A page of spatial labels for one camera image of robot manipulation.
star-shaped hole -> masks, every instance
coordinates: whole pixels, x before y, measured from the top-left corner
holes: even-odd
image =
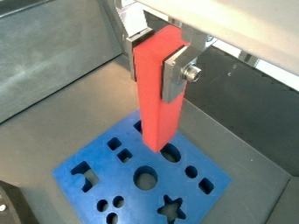
[[[157,209],[157,213],[166,217],[166,223],[173,224],[174,219],[185,219],[185,214],[181,210],[182,199],[172,200],[168,195],[162,196],[164,206]]]

circular hole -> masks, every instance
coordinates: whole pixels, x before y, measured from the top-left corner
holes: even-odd
[[[120,208],[124,205],[124,198],[121,196],[116,196],[113,198],[113,206]]]
[[[181,153],[177,148],[168,143],[161,149],[162,157],[172,163],[177,163],[181,160]]]
[[[184,172],[188,178],[194,179],[197,177],[197,169],[192,165],[185,168]]]
[[[117,215],[114,213],[106,216],[106,224],[117,224]]]
[[[134,171],[134,186],[144,191],[150,190],[157,182],[156,171],[149,166],[141,166]]]
[[[98,202],[97,202],[97,210],[100,212],[105,212],[108,210],[108,202],[101,199]]]

silver screw head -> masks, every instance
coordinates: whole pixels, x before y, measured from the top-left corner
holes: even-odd
[[[182,71],[182,78],[189,82],[193,83],[200,78],[200,69],[193,65],[188,65]]]
[[[0,212],[2,212],[5,210],[5,205],[0,206]]]

square hole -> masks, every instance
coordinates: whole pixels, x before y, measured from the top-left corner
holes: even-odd
[[[122,163],[125,163],[132,157],[132,153],[128,149],[122,149],[116,155]]]
[[[121,142],[118,141],[118,139],[116,137],[113,137],[108,142],[106,142],[106,146],[108,148],[113,151],[118,146],[121,145]]]
[[[198,183],[198,188],[205,194],[210,194],[213,190],[213,184],[204,178]]]
[[[134,126],[134,129],[140,132],[140,134],[142,134],[142,124],[141,124],[141,121],[138,121],[133,126]]]

blue foam board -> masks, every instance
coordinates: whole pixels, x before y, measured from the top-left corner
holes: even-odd
[[[136,111],[53,170],[60,189],[84,224],[197,224],[229,176],[178,132],[158,153],[140,132]]]

